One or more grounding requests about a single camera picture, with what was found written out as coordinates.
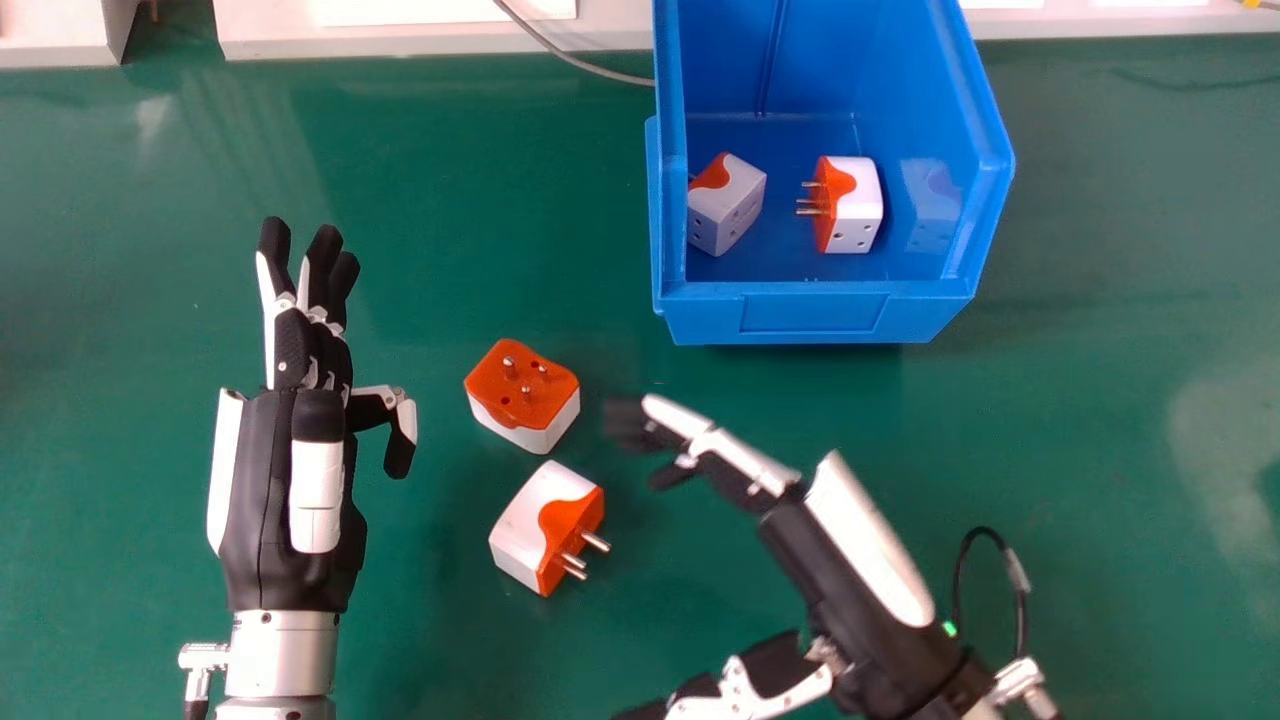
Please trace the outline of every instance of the orange and white plug adapter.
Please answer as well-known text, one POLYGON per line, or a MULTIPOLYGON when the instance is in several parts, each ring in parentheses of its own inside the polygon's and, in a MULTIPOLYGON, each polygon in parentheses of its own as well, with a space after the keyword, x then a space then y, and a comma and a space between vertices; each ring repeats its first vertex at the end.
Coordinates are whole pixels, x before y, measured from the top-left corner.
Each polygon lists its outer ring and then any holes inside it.
POLYGON ((577 418, 577 377, 524 343, 499 340, 463 380, 481 425, 535 455, 547 455, 577 418))
POLYGON ((728 252, 760 217, 765 179, 737 155, 717 155, 689 182, 689 243, 713 258, 728 252))
POLYGON ((489 533, 493 562, 529 589, 549 597, 564 575, 586 580, 586 562, 581 559, 585 546, 609 551, 609 543, 595 534, 603 520, 604 491, 548 460, 520 488, 489 533))
POLYGON ((884 196, 874 160, 823 155, 813 179, 800 184, 809 195, 796 200, 796 215, 813 217, 819 252, 872 251, 884 222, 884 196))

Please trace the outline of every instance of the white plastic casing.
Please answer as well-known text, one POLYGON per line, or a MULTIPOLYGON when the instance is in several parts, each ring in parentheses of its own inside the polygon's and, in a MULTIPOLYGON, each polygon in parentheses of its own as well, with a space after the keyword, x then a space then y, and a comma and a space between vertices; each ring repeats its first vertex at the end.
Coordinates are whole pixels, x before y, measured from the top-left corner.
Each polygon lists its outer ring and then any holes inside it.
POLYGON ((835 223, 827 240, 829 254, 863 255, 872 251, 876 234, 884 222, 884 196, 879 174, 870 158, 827 156, 841 173, 852 176, 858 186, 836 200, 835 223))
POLYGON ((538 568, 547 555, 539 515, 548 503, 582 500, 595 483, 554 460, 548 460, 525 483, 489 533, 493 562, 529 589, 543 594, 538 568))
POLYGON ((547 429, 543 430, 524 427, 504 427, 498 420, 494 420, 493 415, 489 414, 485 406, 470 393, 467 395, 467 401, 471 402, 471 414, 475 415, 477 423, 527 450, 529 452, 532 452, 534 455, 547 455, 553 447, 556 447, 559 438, 564 436, 564 430, 573 424, 579 411, 582 409, 582 391, 573 391, 573 395, 568 398, 568 402, 561 407, 556 419, 553 419, 552 423, 547 425, 547 429))
POLYGON ((736 155, 721 152, 689 183, 689 243, 719 258, 760 217, 767 177, 736 155))

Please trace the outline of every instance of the orange plastic part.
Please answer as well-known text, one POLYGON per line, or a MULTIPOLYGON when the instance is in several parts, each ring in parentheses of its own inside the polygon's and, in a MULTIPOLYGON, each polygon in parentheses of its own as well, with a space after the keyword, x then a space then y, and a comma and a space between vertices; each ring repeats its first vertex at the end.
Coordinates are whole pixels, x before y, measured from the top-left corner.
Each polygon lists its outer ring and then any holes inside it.
POLYGON ((809 190, 809 199, 814 208, 822 210, 820 215, 814 215, 813 232, 818 238, 818 252, 826 252, 831 243, 831 233, 836 229, 836 205, 840 199, 858 190, 858 178, 849 173, 842 173, 831 164, 831 160, 822 158, 818 160, 818 173, 813 178, 817 187, 809 190))
POLYGON ((707 165, 705 170, 703 170, 701 173, 698 174, 696 178, 690 181, 689 190, 694 190, 698 187, 719 190, 726 184, 728 184, 730 181, 728 169, 724 168, 726 155, 728 155, 728 152, 721 152, 719 155, 717 155, 716 159, 712 160, 712 164, 707 165))
POLYGON ((556 585, 564 579, 561 553, 582 552, 586 541, 582 533, 594 533, 604 521, 604 491, 594 488, 581 500, 557 500, 543 506, 538 514, 538 527, 547 538, 547 552, 538 564, 538 594, 550 597, 556 585))
POLYGON ((545 430, 579 388, 568 368, 506 338, 489 348, 462 384, 502 427, 534 430, 545 430), (503 363, 507 357, 509 366, 503 363))

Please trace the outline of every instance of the plug pin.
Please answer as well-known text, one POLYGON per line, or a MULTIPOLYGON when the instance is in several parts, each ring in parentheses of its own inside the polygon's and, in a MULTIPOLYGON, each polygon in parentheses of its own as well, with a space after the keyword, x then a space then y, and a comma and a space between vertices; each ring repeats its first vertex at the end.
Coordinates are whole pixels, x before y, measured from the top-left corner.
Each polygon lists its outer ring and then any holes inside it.
POLYGON ((612 544, 605 542, 604 538, 602 538, 595 533, 582 533, 582 539, 586 541, 586 544, 594 547, 595 550, 599 550, 600 552, 608 552, 613 550, 612 544))
POLYGON ((579 570, 586 570, 586 561, 573 555, 572 552, 562 552, 561 560, 564 561, 566 568, 577 568, 579 570))

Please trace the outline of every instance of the silver wrist cylinder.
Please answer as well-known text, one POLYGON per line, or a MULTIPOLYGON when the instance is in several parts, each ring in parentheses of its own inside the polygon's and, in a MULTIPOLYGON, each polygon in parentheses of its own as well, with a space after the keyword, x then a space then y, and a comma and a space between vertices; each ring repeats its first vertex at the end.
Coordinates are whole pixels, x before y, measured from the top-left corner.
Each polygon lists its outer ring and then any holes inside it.
POLYGON ((227 651, 229 698, 326 696, 338 659, 338 615, 302 610, 236 614, 227 651))

